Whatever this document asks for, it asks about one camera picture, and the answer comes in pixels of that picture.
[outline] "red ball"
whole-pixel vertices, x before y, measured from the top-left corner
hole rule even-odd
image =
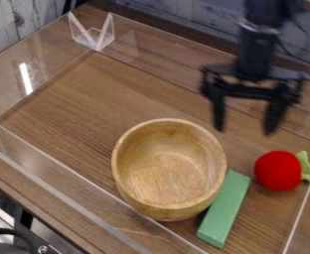
[[[259,183],[273,191],[291,191],[301,183],[301,165],[297,157],[285,151],[265,154],[255,165]]]

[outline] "wooden table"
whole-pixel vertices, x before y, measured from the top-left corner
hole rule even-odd
[[[78,14],[84,22],[99,20],[105,15],[91,5],[82,6]],[[66,31],[68,29],[66,20],[54,23],[0,55],[0,64],[27,49],[34,49],[36,41],[48,36],[51,39],[44,57],[54,56],[54,65],[58,65],[62,58],[70,57],[71,54],[67,38],[63,37],[63,34],[70,35],[70,31]],[[54,39],[55,34],[62,35],[64,45],[62,39]],[[232,59],[230,55],[216,52],[216,62]],[[265,137],[261,134],[261,120],[257,117],[261,115],[263,105],[253,104],[252,108],[259,105],[259,110],[244,112],[244,102],[233,102],[228,131],[220,133],[212,126],[210,102],[196,92],[197,84],[188,89],[188,85],[177,85],[142,71],[138,65],[146,64],[146,60],[153,66],[163,66],[166,63],[163,58],[151,58],[143,54],[141,61],[130,65],[99,53],[86,52],[44,87],[0,118],[1,126],[117,196],[119,193],[110,166],[114,145],[134,125],[150,119],[182,118],[206,127],[224,145],[229,168],[250,177],[256,159],[272,150],[287,150],[292,153],[307,150],[310,155],[310,125],[305,122],[305,119],[310,121],[310,82],[307,85],[305,102],[300,108],[292,110],[284,129],[280,129],[276,135]],[[51,68],[51,65],[44,66],[46,73]],[[194,80],[197,70],[192,66],[189,68],[193,75],[188,78]],[[63,186],[66,193],[91,207],[93,212],[103,206],[95,202],[95,196],[80,195],[80,190],[75,188],[78,180],[67,174],[58,175],[58,171],[35,157],[24,159],[35,170],[42,170],[43,177],[51,183]],[[163,225],[213,253],[280,253],[308,188],[305,184],[291,192],[272,192],[253,181],[224,250],[217,250],[196,236],[202,216]],[[106,232],[93,224],[88,217],[1,160],[0,189],[82,250],[90,253],[119,251],[118,243],[109,241]]]

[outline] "bowl rim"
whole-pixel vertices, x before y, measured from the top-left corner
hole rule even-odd
[[[126,141],[126,138],[130,136],[131,133],[134,133],[137,130],[139,130],[145,126],[151,125],[154,123],[159,123],[159,122],[176,122],[176,123],[182,123],[182,124],[193,126],[194,128],[197,128],[201,132],[204,132],[212,138],[212,140],[214,141],[216,145],[220,147],[221,152],[222,152],[221,173],[218,175],[216,185],[213,186],[210,191],[206,192],[202,196],[197,197],[194,200],[185,201],[185,202],[181,202],[181,203],[161,204],[161,203],[155,203],[153,201],[149,201],[145,198],[137,197],[134,195],[134,193],[129,191],[129,188],[125,185],[125,181],[122,180],[121,173],[118,171],[117,159],[118,159],[118,155],[119,155],[119,151],[121,151],[121,146],[123,145],[123,143]],[[222,187],[225,178],[226,178],[228,158],[226,158],[226,153],[225,153],[225,150],[224,150],[224,147],[222,147],[222,144],[221,144],[220,140],[216,138],[213,133],[205,127],[202,127],[200,124],[197,124],[192,121],[184,120],[184,119],[159,118],[159,119],[153,119],[153,120],[149,120],[146,122],[142,122],[142,123],[137,124],[131,129],[127,130],[127,132],[125,132],[125,134],[121,136],[121,138],[117,142],[117,145],[115,145],[115,148],[114,148],[114,151],[113,151],[111,166],[113,166],[113,175],[114,175],[115,182],[117,182],[119,188],[122,188],[123,192],[127,193],[127,195],[131,196],[134,200],[137,200],[143,205],[147,205],[147,206],[151,206],[151,207],[155,207],[155,208],[177,210],[177,209],[190,208],[190,207],[201,204],[202,202],[209,200],[216,193],[218,193],[218,191]]]

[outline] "wooden bowl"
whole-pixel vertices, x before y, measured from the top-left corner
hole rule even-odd
[[[118,141],[111,164],[125,200],[163,221],[190,218],[209,207],[228,170],[217,138],[180,119],[157,119],[131,128]]]

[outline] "green rectangular block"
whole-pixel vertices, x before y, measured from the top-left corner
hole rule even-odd
[[[198,230],[198,237],[218,248],[225,247],[249,185],[249,177],[234,171],[228,172],[221,192]]]

